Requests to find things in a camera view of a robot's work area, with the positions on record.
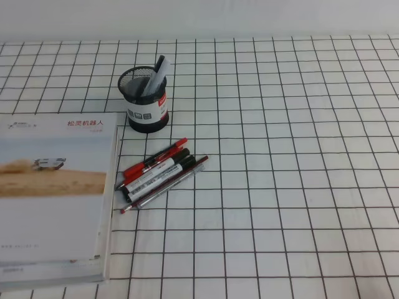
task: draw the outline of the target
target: desert sand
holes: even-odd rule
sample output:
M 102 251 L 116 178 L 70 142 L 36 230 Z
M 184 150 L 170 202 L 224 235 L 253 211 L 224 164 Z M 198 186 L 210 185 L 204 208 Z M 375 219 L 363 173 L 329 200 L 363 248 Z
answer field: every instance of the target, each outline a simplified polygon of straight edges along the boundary
M 76 170 L 0 172 L 0 197 L 102 194 L 106 173 Z

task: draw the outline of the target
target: white table surface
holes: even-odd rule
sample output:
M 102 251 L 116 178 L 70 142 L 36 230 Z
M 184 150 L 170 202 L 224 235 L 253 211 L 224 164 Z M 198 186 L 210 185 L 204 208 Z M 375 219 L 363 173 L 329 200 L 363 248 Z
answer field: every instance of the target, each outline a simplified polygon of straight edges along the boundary
M 183 137 L 210 157 L 114 212 L 111 281 L 0 299 L 399 298 L 397 49 L 395 35 L 0 43 L 0 113 L 117 112 L 119 171 Z M 176 62 L 171 117 L 144 135 L 116 84 L 160 54 Z

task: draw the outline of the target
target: book cover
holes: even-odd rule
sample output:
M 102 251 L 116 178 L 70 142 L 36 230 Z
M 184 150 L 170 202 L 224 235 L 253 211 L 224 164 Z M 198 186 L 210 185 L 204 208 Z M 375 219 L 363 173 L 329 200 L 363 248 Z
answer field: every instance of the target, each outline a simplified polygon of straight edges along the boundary
M 116 122 L 103 113 L 0 117 L 0 262 L 94 257 Z

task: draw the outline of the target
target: white wall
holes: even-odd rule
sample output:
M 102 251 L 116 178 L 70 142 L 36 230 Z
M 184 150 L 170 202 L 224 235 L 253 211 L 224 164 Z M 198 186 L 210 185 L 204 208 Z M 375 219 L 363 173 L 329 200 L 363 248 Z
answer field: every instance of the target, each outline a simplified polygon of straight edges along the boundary
M 399 32 L 398 0 L 1 0 L 0 40 Z

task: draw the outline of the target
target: label on pen holder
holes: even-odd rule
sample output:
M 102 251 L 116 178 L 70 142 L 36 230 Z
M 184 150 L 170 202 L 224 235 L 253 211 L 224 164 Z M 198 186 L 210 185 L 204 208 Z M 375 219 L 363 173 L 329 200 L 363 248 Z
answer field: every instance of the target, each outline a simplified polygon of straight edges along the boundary
M 127 103 L 127 114 L 131 120 L 144 125 L 160 121 L 168 114 L 166 93 L 163 94 L 159 101 L 151 104 L 137 105 L 136 103 Z

